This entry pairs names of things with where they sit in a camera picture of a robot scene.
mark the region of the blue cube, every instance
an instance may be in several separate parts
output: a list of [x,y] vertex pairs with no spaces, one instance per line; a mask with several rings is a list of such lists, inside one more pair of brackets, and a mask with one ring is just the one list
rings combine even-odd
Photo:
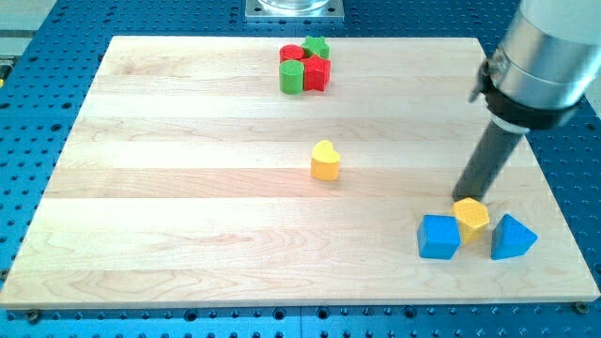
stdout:
[[457,219],[425,215],[417,230],[417,243],[422,258],[451,259],[461,245]]
[[524,224],[505,214],[492,233],[490,258],[504,259],[525,254],[538,236]]

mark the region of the yellow cube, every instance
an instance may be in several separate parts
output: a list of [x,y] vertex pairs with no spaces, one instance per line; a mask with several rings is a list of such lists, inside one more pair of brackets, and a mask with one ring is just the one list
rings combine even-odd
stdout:
[[486,206],[472,198],[455,202],[453,215],[459,222],[459,234],[463,244],[478,239],[490,223]]

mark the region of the wooden board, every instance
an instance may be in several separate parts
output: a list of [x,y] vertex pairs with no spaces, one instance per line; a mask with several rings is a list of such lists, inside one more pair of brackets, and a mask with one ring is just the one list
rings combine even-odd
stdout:
[[[1,294],[10,309],[594,300],[522,142],[485,202],[540,237],[419,257],[489,113],[471,38],[331,38],[326,92],[278,89],[299,38],[114,38]],[[312,146],[342,155],[311,179]]]

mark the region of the metal base plate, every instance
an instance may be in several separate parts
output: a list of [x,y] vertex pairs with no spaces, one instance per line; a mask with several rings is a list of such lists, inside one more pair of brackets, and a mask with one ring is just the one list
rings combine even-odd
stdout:
[[281,9],[260,0],[246,0],[247,23],[263,22],[341,22],[345,18],[343,0],[330,0],[313,10]]

